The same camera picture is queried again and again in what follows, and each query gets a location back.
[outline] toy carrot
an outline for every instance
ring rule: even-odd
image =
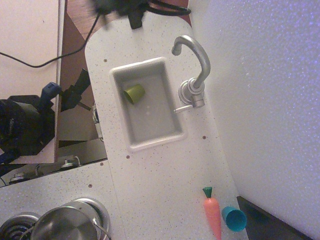
[[[217,199],[211,197],[212,187],[205,187],[202,190],[207,197],[203,203],[206,218],[208,219],[216,239],[221,240],[221,217],[219,203]]]

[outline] black object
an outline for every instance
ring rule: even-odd
[[[238,196],[237,200],[247,217],[245,229],[249,240],[312,240],[245,198]]]
[[[61,88],[49,83],[37,95],[17,95],[0,100],[0,164],[20,156],[37,155],[55,136],[55,112],[51,109]]]
[[[108,15],[115,11],[120,16],[128,16],[132,29],[142,27],[142,18],[145,11],[166,16],[189,15],[191,10],[182,6],[172,5],[159,0],[92,0],[95,11],[100,15]],[[150,6],[153,3],[156,6],[169,10],[158,9]]]
[[[61,112],[75,108],[82,99],[81,95],[89,86],[89,73],[87,70],[82,69],[76,83],[74,85],[71,85],[61,94]]]

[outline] gray faucet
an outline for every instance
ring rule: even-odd
[[[201,73],[198,77],[193,77],[181,83],[178,94],[180,100],[184,102],[186,106],[175,109],[175,113],[180,113],[191,108],[201,108],[205,105],[204,81],[211,70],[210,60],[206,51],[195,39],[188,35],[181,35],[175,39],[172,48],[173,55],[178,56],[181,54],[182,44],[188,46],[199,59],[201,64]]]

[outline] black wire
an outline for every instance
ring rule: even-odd
[[[5,186],[7,186],[6,182],[2,179],[2,177],[0,177],[0,179],[1,179],[1,181],[3,182],[3,184],[4,184]]]
[[[184,16],[184,15],[189,15],[191,13],[191,10],[189,8],[186,8],[183,6],[176,6],[176,5],[172,5],[172,4],[162,2],[159,0],[151,0],[150,2],[153,4],[156,4],[160,7],[165,7],[167,9],[175,10],[175,11],[160,10],[160,9],[154,8],[150,5],[147,5],[146,10],[148,10],[149,12],[152,12],[154,14],[160,14],[160,15],[165,15],[165,16]]]
[[[53,59],[51,59],[51,60],[49,60],[49,61],[46,61],[45,63],[42,63],[42,64],[40,64],[40,65],[31,65],[31,64],[29,64],[29,63],[27,63],[27,62],[25,62],[25,61],[22,61],[22,60],[14,57],[14,56],[8,55],[8,54],[3,53],[3,52],[0,52],[0,55],[3,55],[3,56],[8,57],[8,58],[10,58],[10,59],[13,59],[13,60],[15,60],[15,61],[17,61],[17,62],[19,62],[19,63],[24,64],[24,65],[27,65],[27,66],[30,67],[30,68],[34,68],[34,69],[42,68],[42,67],[44,67],[44,66],[46,66],[46,65],[48,65],[48,64],[50,64],[50,63],[52,63],[52,62],[54,62],[54,61],[56,61],[56,60],[58,60],[58,59],[62,59],[62,58],[71,56],[71,55],[73,55],[73,54],[77,54],[77,53],[80,52],[82,49],[84,49],[84,47],[87,45],[87,42],[88,42],[88,40],[89,40],[90,35],[92,34],[92,32],[93,32],[93,30],[94,30],[94,28],[95,28],[95,26],[96,26],[96,24],[97,24],[97,22],[98,22],[99,17],[100,17],[100,14],[98,14],[98,15],[96,16],[96,19],[95,19],[95,21],[94,21],[94,23],[93,23],[93,25],[92,25],[92,27],[91,27],[91,29],[90,29],[87,37],[86,37],[83,45],[82,45],[78,50],[75,50],[75,51],[73,51],[73,52],[70,52],[70,53],[67,53],[67,54],[64,54],[64,55],[61,55],[61,56],[57,56],[57,57],[55,57],[55,58],[53,58]]]
[[[173,4],[166,3],[166,2],[163,2],[163,1],[159,1],[159,0],[150,0],[150,2],[153,3],[153,4],[156,4],[158,6],[161,6],[161,7],[165,7],[167,9],[178,10],[178,11],[188,11],[188,10],[190,10],[189,8],[186,8],[184,6],[177,6],[177,5],[173,5]]]

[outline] sink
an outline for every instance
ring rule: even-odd
[[[121,126],[130,151],[162,145],[186,137],[183,119],[174,113],[166,58],[157,57],[110,70]],[[145,95],[131,104],[124,90],[140,84]]]

